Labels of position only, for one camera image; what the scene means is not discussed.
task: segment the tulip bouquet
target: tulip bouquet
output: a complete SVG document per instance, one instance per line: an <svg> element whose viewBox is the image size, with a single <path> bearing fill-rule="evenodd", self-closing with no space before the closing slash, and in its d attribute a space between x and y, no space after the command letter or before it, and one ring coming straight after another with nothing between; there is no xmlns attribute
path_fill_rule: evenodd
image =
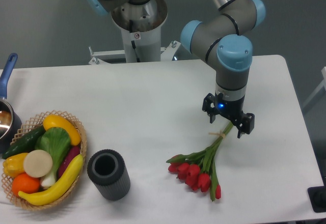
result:
<svg viewBox="0 0 326 224"><path fill-rule="evenodd" d="M167 160L170 163L169 172L178 174L178 179L185 181L193 191L200 188L202 192L210 189L210 199L221 198L221 186L218 181L215 167L215 154L225 136L233 125L230 122L212 145L206 149L188 154L178 154Z"/></svg>

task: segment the rubber band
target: rubber band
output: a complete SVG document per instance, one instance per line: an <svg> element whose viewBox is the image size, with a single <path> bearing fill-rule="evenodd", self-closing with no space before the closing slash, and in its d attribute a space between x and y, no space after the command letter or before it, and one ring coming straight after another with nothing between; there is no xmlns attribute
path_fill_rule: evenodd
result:
<svg viewBox="0 0 326 224"><path fill-rule="evenodd" d="M216 135L216 136L221 136L223 137L223 139L225 139L226 135L222 132L218 133L218 132L209 132L209 135Z"/></svg>

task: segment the cooking pot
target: cooking pot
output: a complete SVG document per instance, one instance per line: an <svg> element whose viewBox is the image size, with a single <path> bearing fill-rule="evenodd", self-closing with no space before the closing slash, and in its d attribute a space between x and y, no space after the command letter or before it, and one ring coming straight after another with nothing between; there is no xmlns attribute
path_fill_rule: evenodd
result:
<svg viewBox="0 0 326 224"><path fill-rule="evenodd" d="M0 76L0 154L9 148L12 138L21 127L21 120L12 106L6 101L8 80L16 64L18 55L9 55L5 68Z"/></svg>

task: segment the red tulip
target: red tulip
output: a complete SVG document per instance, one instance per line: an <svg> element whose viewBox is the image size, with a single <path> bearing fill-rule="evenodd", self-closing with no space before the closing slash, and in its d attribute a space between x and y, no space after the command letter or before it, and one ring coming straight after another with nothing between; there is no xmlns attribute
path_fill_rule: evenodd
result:
<svg viewBox="0 0 326 224"><path fill-rule="evenodd" d="M202 173L198 177L198 187L202 192L207 192L210 186L210 177L207 173Z"/></svg>
<svg viewBox="0 0 326 224"><path fill-rule="evenodd" d="M185 179L185 183L190 187L196 185L197 181L198 181L198 176L191 177L191 176L187 175L187 177Z"/></svg>
<svg viewBox="0 0 326 224"><path fill-rule="evenodd" d="M187 174L189 166L188 163L182 163L178 166L178 173Z"/></svg>
<svg viewBox="0 0 326 224"><path fill-rule="evenodd" d="M169 172L171 173L177 173L178 172L178 169L176 166L174 165L170 165L169 168L168 168Z"/></svg>
<svg viewBox="0 0 326 224"><path fill-rule="evenodd" d="M221 196L222 196L222 194L221 194L221 186L218 185L217 188L216 188L216 191L215 191L215 198L219 200L221 198Z"/></svg>
<svg viewBox="0 0 326 224"><path fill-rule="evenodd" d="M173 166L175 166L175 167L177 167L177 166L179 166L179 165L181 165L182 164L182 162L175 162L175 163L171 163L171 165L173 165Z"/></svg>
<svg viewBox="0 0 326 224"><path fill-rule="evenodd" d="M196 164L191 164L188 168L187 176L196 177L200 173L200 167Z"/></svg>
<svg viewBox="0 0 326 224"><path fill-rule="evenodd" d="M193 191L197 191L199 187L198 187L198 184L195 183L193 186L191 186L191 188Z"/></svg>
<svg viewBox="0 0 326 224"><path fill-rule="evenodd" d="M185 173L178 173L178 178L180 180L185 180L187 178L187 174L185 174Z"/></svg>

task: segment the green cucumber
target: green cucumber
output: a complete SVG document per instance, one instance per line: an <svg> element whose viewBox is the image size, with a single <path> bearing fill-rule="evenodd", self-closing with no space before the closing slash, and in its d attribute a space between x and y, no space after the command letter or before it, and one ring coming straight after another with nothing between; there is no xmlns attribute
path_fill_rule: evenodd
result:
<svg viewBox="0 0 326 224"><path fill-rule="evenodd" d="M9 149L2 155L2 159L7 159L10 156L26 153L34 150L37 139L45 133L43 125L32 129L24 134L16 142L10 145Z"/></svg>

